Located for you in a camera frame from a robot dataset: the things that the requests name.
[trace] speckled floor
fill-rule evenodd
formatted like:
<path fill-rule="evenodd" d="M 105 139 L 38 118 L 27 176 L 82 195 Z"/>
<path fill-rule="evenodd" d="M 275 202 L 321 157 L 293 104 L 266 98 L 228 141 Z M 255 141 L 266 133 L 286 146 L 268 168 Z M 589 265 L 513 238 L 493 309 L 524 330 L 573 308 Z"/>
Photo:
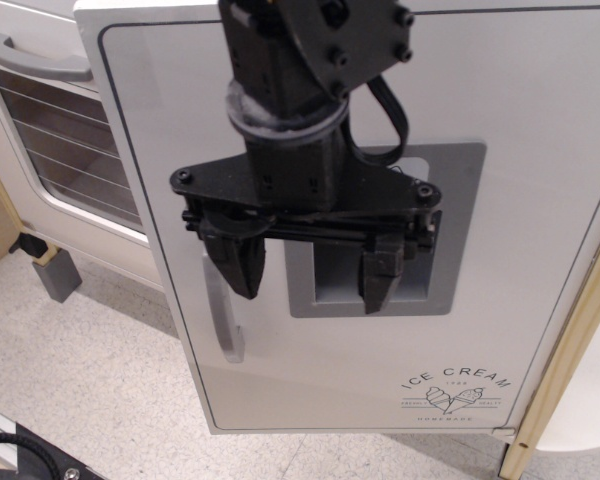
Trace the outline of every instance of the speckled floor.
<path fill-rule="evenodd" d="M 497 477 L 484 435 L 209 435 L 164 296 L 74 259 L 64 304 L 22 252 L 0 261 L 0 412 L 111 480 Z M 523 478 L 600 480 L 600 452 Z"/>

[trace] gray block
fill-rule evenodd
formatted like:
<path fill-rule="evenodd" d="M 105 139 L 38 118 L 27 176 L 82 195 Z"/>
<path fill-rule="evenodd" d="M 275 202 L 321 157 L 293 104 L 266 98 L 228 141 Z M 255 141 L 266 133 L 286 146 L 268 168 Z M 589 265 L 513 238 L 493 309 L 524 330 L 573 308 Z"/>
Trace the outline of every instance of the gray block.
<path fill-rule="evenodd" d="M 32 265 L 49 297 L 56 302 L 63 303 L 82 283 L 78 269 L 66 250 L 60 250 L 44 267 L 37 263 Z"/>

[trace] gray door handle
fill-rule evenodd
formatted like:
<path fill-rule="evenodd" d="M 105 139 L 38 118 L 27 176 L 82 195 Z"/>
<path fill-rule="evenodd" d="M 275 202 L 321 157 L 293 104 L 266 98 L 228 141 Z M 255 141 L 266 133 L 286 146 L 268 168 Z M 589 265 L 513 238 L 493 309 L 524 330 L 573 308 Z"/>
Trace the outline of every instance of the gray door handle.
<path fill-rule="evenodd" d="M 242 363 L 244 360 L 244 338 L 242 331 L 233 317 L 229 286 L 216 266 L 209 258 L 207 251 L 202 254 L 204 280 L 207 284 L 209 307 L 213 317 L 218 343 L 225 358 L 230 363 Z"/>
<path fill-rule="evenodd" d="M 50 60 L 21 52 L 13 48 L 11 37 L 2 33 L 0 33 L 0 65 L 14 72 L 49 80 L 88 82 L 93 78 L 86 58 L 71 55 L 62 60 Z"/>

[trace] white cabinet door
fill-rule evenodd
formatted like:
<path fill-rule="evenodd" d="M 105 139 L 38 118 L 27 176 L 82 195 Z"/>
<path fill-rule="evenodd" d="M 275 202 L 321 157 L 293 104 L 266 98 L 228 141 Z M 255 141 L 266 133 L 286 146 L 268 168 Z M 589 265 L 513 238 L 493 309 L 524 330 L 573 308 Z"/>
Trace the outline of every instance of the white cabinet door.
<path fill-rule="evenodd" d="M 295 272 L 268 241 L 258 297 L 231 295 L 245 340 L 231 364 L 168 182 L 244 151 L 215 7 L 98 3 L 76 18 L 212 431 L 517 426 L 600 241 L 600 9 L 418 15 L 413 61 L 387 74 L 410 142 L 487 146 L 450 312 L 293 318 Z M 352 110 L 359 143 L 393 141 L 368 95 Z"/>

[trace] door handle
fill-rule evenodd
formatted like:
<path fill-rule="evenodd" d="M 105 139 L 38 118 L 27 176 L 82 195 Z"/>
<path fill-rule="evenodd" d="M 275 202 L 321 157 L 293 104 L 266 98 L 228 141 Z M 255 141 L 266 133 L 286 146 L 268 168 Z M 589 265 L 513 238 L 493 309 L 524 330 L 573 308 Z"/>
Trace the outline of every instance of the door handle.
<path fill-rule="evenodd" d="M 229 286 L 211 258 L 209 258 L 206 250 L 202 254 L 202 267 L 207 285 L 213 327 L 222 353 L 224 353 L 228 362 L 242 363 L 244 360 L 244 338 L 242 330 L 236 325 L 233 317 Z"/>
<path fill-rule="evenodd" d="M 8 35 L 0 33 L 0 65 L 14 72 L 48 80 L 88 82 L 93 78 L 89 61 L 71 55 L 62 60 L 50 60 L 13 47 Z"/>

